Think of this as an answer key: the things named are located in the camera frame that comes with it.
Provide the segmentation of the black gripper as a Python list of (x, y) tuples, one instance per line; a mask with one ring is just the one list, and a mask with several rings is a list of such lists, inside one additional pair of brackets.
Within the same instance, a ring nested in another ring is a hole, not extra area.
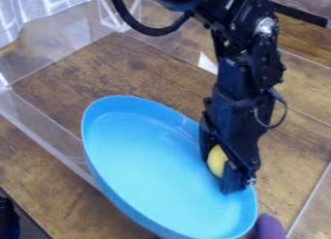
[(271, 128), (274, 104), (270, 92), (236, 101), (218, 87), (204, 99), (199, 122), (200, 156), (207, 161), (215, 145), (220, 145), (227, 154), (220, 182), (223, 194), (238, 193), (256, 183), (256, 170), (262, 165), (258, 144)]

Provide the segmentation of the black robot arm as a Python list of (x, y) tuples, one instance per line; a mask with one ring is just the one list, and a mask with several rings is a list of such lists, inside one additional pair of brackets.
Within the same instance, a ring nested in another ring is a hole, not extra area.
[(282, 101), (274, 86), (284, 65), (276, 45), (278, 18), (270, 0), (156, 0), (168, 10), (190, 15), (211, 30), (219, 62), (212, 96), (199, 122), (202, 158), (226, 154), (216, 168), (220, 191), (232, 194), (256, 182), (259, 138), (278, 126), (271, 121)]

